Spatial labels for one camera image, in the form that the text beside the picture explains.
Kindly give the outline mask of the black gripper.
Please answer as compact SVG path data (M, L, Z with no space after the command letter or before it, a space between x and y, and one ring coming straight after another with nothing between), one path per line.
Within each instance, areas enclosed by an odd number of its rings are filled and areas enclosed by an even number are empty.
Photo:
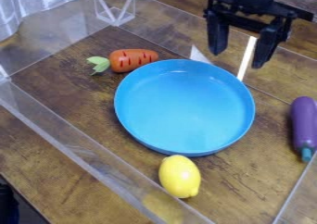
M297 13L276 0L209 0L205 18L209 50L216 56L226 50L230 26L260 32L252 68L261 68L279 44L289 40Z

